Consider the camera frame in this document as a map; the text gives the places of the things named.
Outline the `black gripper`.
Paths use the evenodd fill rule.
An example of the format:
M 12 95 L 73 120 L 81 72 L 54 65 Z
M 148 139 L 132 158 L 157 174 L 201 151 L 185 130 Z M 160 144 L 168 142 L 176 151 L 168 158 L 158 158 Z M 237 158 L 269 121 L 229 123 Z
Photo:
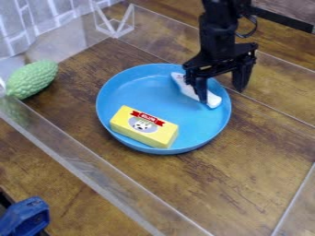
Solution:
M 199 101 L 207 103 L 207 79 L 225 73 L 232 74 L 232 86 L 243 92 L 256 63 L 255 42 L 237 43 L 235 37 L 247 38 L 236 32 L 237 18 L 201 15 L 199 17 L 200 49 L 184 64 L 185 83 L 196 85 Z

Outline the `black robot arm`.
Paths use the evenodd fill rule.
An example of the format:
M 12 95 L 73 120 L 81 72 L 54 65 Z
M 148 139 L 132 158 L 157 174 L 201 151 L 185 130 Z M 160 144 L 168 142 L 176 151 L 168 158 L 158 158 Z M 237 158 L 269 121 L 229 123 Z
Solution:
M 183 65 L 184 83 L 193 89 L 196 99 L 209 104 L 207 80 L 225 73 L 232 74 L 232 86 L 241 92 L 247 86 L 256 63 L 255 42 L 236 43 L 235 37 L 248 38 L 257 29 L 256 17 L 311 33 L 315 24 L 284 17 L 251 6 L 251 0 L 201 0 L 204 12 L 199 16 L 200 49 Z

